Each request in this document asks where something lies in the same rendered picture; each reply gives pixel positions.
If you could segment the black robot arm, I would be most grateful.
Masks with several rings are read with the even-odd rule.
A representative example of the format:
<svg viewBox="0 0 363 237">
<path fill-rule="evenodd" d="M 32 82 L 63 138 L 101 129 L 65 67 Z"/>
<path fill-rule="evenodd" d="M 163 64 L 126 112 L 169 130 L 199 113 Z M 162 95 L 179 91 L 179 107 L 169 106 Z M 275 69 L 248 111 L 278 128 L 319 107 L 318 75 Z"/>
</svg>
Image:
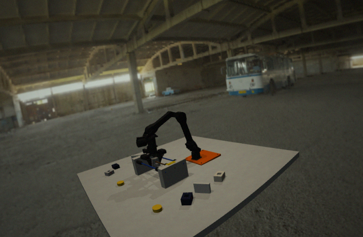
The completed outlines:
<svg viewBox="0 0 363 237">
<path fill-rule="evenodd" d="M 184 112 L 171 112 L 168 111 L 165 115 L 163 115 L 160 119 L 158 119 L 155 123 L 147 126 L 145 128 L 145 132 L 143 134 L 142 137 L 137 137 L 136 139 L 136 144 L 137 147 L 144 147 L 147 144 L 148 145 L 155 145 L 156 144 L 156 137 L 158 137 L 157 135 L 155 135 L 156 131 L 158 130 L 158 128 L 164 124 L 168 119 L 170 119 L 171 117 L 175 117 L 176 120 L 179 122 L 179 124 L 181 125 L 181 128 L 183 130 L 183 133 L 185 135 L 186 138 L 186 148 L 188 148 L 192 154 L 192 160 L 199 160 L 200 158 L 202 158 L 200 156 L 200 151 L 201 148 L 199 148 L 197 146 L 197 144 L 195 143 L 195 141 L 192 139 L 192 136 L 190 134 L 189 128 L 187 126 L 186 123 L 186 114 Z"/>
</svg>

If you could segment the three-wire cable run between two white terminal blocks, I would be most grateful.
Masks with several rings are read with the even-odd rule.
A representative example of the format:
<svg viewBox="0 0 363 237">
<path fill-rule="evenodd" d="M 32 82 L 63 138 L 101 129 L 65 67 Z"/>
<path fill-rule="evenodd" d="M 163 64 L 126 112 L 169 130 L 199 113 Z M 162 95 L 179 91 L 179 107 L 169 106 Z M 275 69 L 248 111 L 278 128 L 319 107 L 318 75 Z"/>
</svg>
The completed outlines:
<svg viewBox="0 0 363 237">
<path fill-rule="evenodd" d="M 159 163 L 164 166 L 152 167 L 149 165 L 149 163 L 146 160 L 140 159 L 140 156 L 132 158 L 135 175 L 139 176 L 143 173 L 148 172 L 149 170 L 155 169 L 159 173 L 161 186 L 163 188 L 168 188 L 171 185 L 174 185 L 175 183 L 189 176 L 185 158 L 180 158 L 178 160 L 163 158 L 172 162 L 163 164 L 155 161 L 154 165 L 155 163 Z"/>
</svg>

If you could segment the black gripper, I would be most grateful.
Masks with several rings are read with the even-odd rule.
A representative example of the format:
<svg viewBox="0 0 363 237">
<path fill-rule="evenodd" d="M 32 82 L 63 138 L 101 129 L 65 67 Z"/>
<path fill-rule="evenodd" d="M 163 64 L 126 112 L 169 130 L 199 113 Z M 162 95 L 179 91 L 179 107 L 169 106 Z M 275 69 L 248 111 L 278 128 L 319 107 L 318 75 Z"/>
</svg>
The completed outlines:
<svg viewBox="0 0 363 237">
<path fill-rule="evenodd" d="M 151 159 L 149 157 L 157 155 L 158 158 L 159 158 L 159 161 L 161 162 L 164 154 L 166 153 L 166 150 L 165 149 L 157 150 L 157 147 L 158 147 L 158 145 L 156 145 L 156 144 L 155 145 L 148 145 L 147 148 L 148 148 L 148 151 L 149 151 L 148 153 L 149 154 L 142 154 L 140 156 L 140 159 L 146 160 L 149 163 L 149 165 L 152 166 L 152 161 L 151 161 Z"/>
</svg>

